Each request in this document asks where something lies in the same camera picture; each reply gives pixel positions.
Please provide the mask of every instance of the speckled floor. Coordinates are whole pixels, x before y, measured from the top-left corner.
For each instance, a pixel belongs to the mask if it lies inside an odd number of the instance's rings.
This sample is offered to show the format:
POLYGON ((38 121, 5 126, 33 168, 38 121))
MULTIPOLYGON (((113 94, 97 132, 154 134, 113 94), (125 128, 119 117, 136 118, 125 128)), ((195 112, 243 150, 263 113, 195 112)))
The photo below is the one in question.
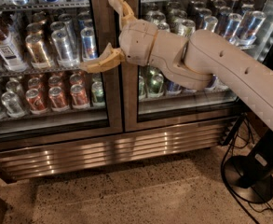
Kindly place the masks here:
MULTIPOLYGON (((247 136, 244 127, 240 135, 247 136)), ((212 147, 9 185, 0 179, 0 198, 9 206, 4 223, 254 223, 221 180, 225 151, 212 147)), ((271 211, 242 203, 259 223, 273 224, 271 211)))

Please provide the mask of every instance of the black stand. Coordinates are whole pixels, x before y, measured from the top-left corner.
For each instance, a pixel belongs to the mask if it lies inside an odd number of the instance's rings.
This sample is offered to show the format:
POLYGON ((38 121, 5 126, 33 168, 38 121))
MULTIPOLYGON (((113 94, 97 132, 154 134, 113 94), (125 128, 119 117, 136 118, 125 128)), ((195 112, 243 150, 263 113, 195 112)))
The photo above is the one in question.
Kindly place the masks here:
POLYGON ((273 198, 273 132, 268 131, 248 156, 231 157, 223 180, 241 199, 266 203, 273 198))

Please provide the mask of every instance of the glass door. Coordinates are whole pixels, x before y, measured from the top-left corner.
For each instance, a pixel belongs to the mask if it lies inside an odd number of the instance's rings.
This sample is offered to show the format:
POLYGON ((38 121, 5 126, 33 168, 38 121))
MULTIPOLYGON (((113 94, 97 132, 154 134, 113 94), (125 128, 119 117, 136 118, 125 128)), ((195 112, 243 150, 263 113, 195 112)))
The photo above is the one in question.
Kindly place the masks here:
POLYGON ((0 0, 1 29, 10 39, 0 40, 0 148, 122 131, 117 69, 79 69, 115 43, 113 12, 105 3, 0 0))
MULTIPOLYGON (((187 37, 198 29, 211 30, 260 62, 273 44, 273 0, 126 1, 139 19, 153 22, 159 30, 187 37)), ((216 74, 202 91, 194 91, 149 65, 124 63, 122 69, 127 130, 214 119, 244 110, 216 74)))

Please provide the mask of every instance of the bottle label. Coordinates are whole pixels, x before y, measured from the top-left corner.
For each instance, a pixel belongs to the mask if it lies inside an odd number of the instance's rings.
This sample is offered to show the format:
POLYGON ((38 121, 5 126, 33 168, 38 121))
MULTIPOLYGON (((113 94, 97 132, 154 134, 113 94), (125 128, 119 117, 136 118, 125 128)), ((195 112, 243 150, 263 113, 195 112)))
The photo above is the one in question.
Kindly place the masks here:
POLYGON ((22 62, 22 54, 11 34, 8 35, 6 40, 0 41, 0 55, 8 65, 17 65, 22 62))

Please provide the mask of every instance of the round base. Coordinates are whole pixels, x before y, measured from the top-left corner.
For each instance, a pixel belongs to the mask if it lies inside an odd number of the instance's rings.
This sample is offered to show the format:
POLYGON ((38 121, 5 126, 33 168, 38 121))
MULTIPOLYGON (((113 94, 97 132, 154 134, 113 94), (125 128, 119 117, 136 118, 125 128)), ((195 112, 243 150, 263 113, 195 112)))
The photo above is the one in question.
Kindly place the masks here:
POLYGON ((240 180, 243 176, 243 167, 245 166, 245 156, 231 157, 224 165, 223 178, 226 184, 241 199, 250 203, 266 203, 273 198, 273 177, 269 176, 263 180, 257 181, 248 188, 240 186, 240 180))

